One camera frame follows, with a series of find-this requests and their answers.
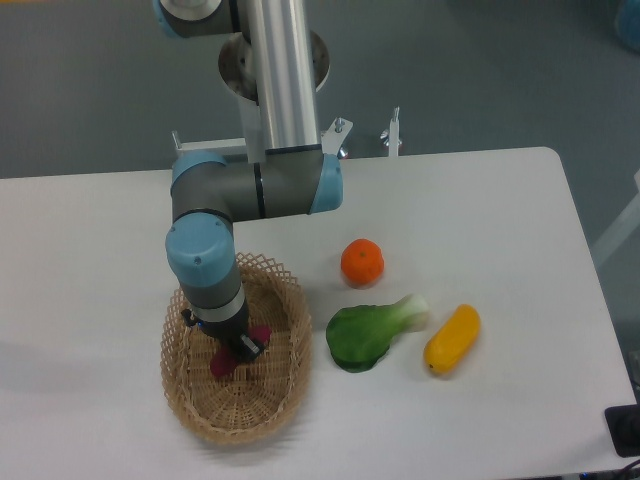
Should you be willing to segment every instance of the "robot end effector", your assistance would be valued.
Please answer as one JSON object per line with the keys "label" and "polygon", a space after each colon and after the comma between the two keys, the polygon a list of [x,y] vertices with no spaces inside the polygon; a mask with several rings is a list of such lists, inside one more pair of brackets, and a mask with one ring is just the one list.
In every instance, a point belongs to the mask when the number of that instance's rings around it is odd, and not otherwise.
{"label": "robot end effector", "polygon": [[[176,19],[178,6],[185,18],[193,18],[185,3],[155,0],[156,13],[165,27],[181,22],[184,32],[191,22],[202,31],[203,18]],[[246,362],[264,347],[247,333],[249,312],[235,261],[233,223],[336,209],[342,203],[342,175],[337,157],[324,155],[320,145],[304,1],[191,4],[192,14],[215,7],[206,18],[233,8],[236,19],[244,18],[234,24],[244,25],[242,35],[250,40],[245,48],[252,50],[266,161],[227,165],[206,151],[180,157],[173,167],[167,258],[191,305],[193,316],[185,312],[185,321],[220,339]]]}

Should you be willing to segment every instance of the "metal bracket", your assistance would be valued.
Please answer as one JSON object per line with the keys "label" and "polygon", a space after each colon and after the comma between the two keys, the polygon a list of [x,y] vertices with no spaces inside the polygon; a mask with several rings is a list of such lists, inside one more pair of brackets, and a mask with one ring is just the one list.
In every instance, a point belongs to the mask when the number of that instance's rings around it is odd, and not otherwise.
{"label": "metal bracket", "polygon": [[389,128],[385,128],[380,134],[380,141],[384,148],[388,148],[387,156],[397,157],[402,148],[402,137],[400,137],[400,107],[393,109],[393,116],[389,122]]}
{"label": "metal bracket", "polygon": [[591,248],[591,257],[600,268],[622,243],[640,226],[640,171],[634,176],[638,194],[611,223]]}
{"label": "metal bracket", "polygon": [[344,142],[353,128],[353,122],[338,117],[326,132],[322,132],[322,152],[336,155],[338,158],[347,158],[349,152]]}

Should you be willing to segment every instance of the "white table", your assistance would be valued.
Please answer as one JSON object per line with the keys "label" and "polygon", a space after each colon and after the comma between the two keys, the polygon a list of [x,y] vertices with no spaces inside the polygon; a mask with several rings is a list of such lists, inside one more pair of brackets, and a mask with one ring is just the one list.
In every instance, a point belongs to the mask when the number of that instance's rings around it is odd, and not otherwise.
{"label": "white table", "polygon": [[[285,263],[314,317],[312,386],[293,423],[217,448],[173,417],[160,383],[176,280],[168,171],[0,181],[0,478],[503,479],[605,470],[603,410],[634,402],[560,160],[548,149],[343,162],[340,210],[236,226]],[[342,249],[387,267],[346,287]],[[332,363],[341,307],[409,292],[432,306],[373,370]],[[462,302],[483,319],[449,379],[422,349]]]}

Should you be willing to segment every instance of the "yellow fruit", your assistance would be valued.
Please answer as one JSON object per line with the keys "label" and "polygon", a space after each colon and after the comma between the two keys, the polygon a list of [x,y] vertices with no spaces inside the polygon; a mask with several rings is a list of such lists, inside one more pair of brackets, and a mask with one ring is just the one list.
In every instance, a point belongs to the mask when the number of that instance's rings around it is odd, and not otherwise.
{"label": "yellow fruit", "polygon": [[460,305],[424,347],[424,362],[434,373],[447,373],[469,351],[480,333],[480,315],[471,305]]}

